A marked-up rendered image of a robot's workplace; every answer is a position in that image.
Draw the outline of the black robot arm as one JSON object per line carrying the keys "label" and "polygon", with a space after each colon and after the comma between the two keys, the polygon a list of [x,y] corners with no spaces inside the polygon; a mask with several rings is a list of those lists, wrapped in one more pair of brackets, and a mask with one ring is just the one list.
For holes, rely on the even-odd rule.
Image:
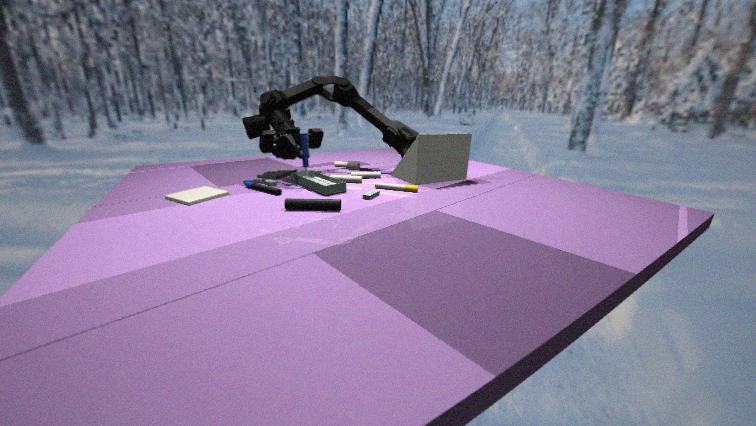
{"label": "black robot arm", "polygon": [[[333,93],[323,88],[335,84]],[[345,78],[338,76],[314,76],[311,80],[287,90],[271,90],[260,96],[259,114],[242,118],[249,139],[260,137],[263,130],[270,130],[280,118],[291,119],[290,108],[298,102],[315,95],[322,95],[344,107],[351,107],[383,133],[382,140],[403,156],[420,134],[399,121],[389,120],[366,100],[358,95],[356,88]],[[271,126],[270,126],[271,124]],[[274,130],[274,128],[273,128]]]}

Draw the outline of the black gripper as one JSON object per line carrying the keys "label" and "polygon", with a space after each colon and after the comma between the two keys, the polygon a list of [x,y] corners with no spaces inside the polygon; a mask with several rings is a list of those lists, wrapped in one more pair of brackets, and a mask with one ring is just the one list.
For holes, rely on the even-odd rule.
{"label": "black gripper", "polygon": [[[300,128],[294,126],[294,120],[288,118],[278,119],[273,126],[274,130],[263,130],[260,133],[260,149],[263,154],[273,153],[273,144],[279,146],[279,153],[292,153],[302,158],[302,142]],[[275,135],[276,134],[276,135]],[[320,128],[309,129],[307,134],[307,152],[309,148],[319,148],[323,132]],[[274,137],[275,136],[275,137]],[[300,148],[299,148],[299,147]]]}

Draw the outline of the grey keyboard with white letter keys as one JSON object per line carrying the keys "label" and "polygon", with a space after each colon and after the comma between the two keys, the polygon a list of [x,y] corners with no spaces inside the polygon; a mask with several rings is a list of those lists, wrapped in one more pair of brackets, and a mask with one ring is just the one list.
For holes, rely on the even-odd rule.
{"label": "grey keyboard with white letter keys", "polygon": [[347,192],[345,181],[312,171],[291,172],[292,182],[324,196]]}

